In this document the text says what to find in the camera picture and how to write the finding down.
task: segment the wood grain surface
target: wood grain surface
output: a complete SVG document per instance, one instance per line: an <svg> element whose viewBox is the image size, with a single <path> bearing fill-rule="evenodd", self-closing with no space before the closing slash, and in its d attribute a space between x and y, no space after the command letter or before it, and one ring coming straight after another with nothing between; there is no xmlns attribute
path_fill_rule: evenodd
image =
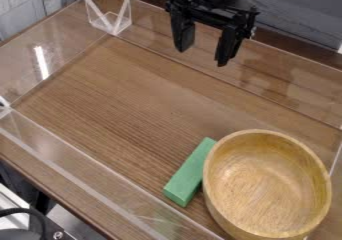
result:
<svg viewBox="0 0 342 240"><path fill-rule="evenodd" d="M96 0L101 6L112 6L112 1ZM163 47L157 35L155 43ZM255 75L244 64L256 67ZM320 111L324 115L322 121L332 117L331 109L322 105L326 99L332 100L334 105L339 104L335 99L340 82L331 68L256 42L245 44L232 65L237 68L231 68L232 73L239 68L249 70L248 79L252 81L247 81L248 85L261 81L267 88L271 86L272 91L278 91L280 101L287 102L288 86L296 79L294 86L300 88L292 96L298 103L288 106L283 102L280 106L260 97L263 95L243 90L243 86L232 86L227 83L232 74L229 70L212 74L204 69L193 70L147 49L105 36L14 106L28 118L225 239L231 238L207 212L201 193L187 209L176 207L161 195L164 184L201 138L220 139L249 128L279 131L314 150L327 168L332 165L340 145L339 129L311 119L298 109L308 100L314 104L306 107L307 113L312 109L314 115L318 115L316 111ZM259 78L257 74L267 75L267 78ZM319 92L314 91L312 82L319 85ZM139 238L133 228L123 228L120 216L112 214L74 183L29 157L10 141L2 137L0 141L0 147L5 147L0 150L1 159L108 238ZM64 161L64 166L82 175L89 185L100 188L108 197L115 196L109 178L101 173L92 173L97 172L93 163L68 163L66 154L61 152L58 156L62 158L58 161ZM334 197L336 200L340 200L340 195ZM338 240L340 227L336 221L342 210L336 203L332 207L335 210L316 234Z"/></svg>
<svg viewBox="0 0 342 240"><path fill-rule="evenodd" d="M208 210L237 240L303 240L331 204L331 181L314 152L291 137L245 130L209 151L203 171Z"/></svg>

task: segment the green sponge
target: green sponge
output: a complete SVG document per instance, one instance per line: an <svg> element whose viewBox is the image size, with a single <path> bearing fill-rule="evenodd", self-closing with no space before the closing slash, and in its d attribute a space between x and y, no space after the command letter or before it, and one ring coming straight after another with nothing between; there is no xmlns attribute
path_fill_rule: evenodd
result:
<svg viewBox="0 0 342 240"><path fill-rule="evenodd" d="M209 138L203 139L164 186L165 197L181 207L187 206L200 185L204 160L215 143Z"/></svg>

